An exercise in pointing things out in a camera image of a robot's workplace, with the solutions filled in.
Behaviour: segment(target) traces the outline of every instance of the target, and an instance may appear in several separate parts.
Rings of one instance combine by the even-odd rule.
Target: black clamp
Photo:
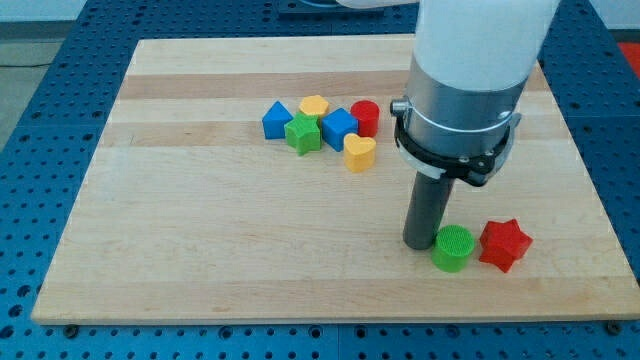
[[[442,176],[460,179],[472,186],[483,186],[489,181],[496,167],[496,158],[507,147],[510,129],[507,128],[504,137],[492,151],[468,159],[445,157],[425,150],[418,145],[404,129],[404,117],[396,117],[395,139],[396,146],[402,145],[407,152],[421,162],[433,167],[443,169]]]

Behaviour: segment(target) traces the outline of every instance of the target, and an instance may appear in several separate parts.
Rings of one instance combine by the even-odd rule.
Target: green block
[[[295,148],[300,156],[322,147],[318,117],[315,115],[297,113],[293,120],[285,124],[284,135],[287,144]]]
[[[431,260],[442,271],[458,272],[467,265],[475,246],[476,241],[469,230],[459,225],[448,225],[436,235]]]

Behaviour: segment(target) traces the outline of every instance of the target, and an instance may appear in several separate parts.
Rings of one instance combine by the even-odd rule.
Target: black cylinder
[[[410,248],[424,250],[433,245],[454,180],[445,177],[435,180],[416,174],[402,234]]]

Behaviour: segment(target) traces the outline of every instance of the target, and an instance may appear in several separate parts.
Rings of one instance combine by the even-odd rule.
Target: yellow hexagon
[[[320,95],[307,96],[300,102],[300,111],[305,115],[323,117],[329,113],[329,102]]]

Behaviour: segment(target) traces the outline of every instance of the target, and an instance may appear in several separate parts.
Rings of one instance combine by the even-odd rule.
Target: gray floor
[[[6,65],[50,63],[61,42],[0,42],[0,151],[4,149],[48,67],[15,68]]]

